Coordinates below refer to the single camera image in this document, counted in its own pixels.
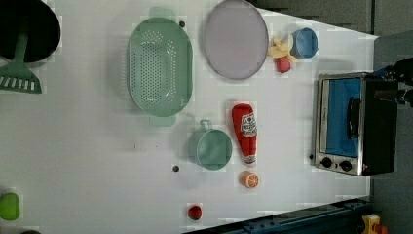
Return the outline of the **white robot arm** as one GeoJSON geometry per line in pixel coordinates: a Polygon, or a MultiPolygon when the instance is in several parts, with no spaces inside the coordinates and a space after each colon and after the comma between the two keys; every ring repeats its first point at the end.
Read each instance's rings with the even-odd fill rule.
{"type": "MultiPolygon", "coordinates": [[[[397,61],[394,65],[388,65],[374,72],[374,78],[386,82],[399,82],[407,86],[413,83],[413,58],[406,58],[397,61]]],[[[395,102],[397,104],[406,104],[413,106],[412,90],[388,90],[376,91],[374,97],[380,100],[395,102]]]]}

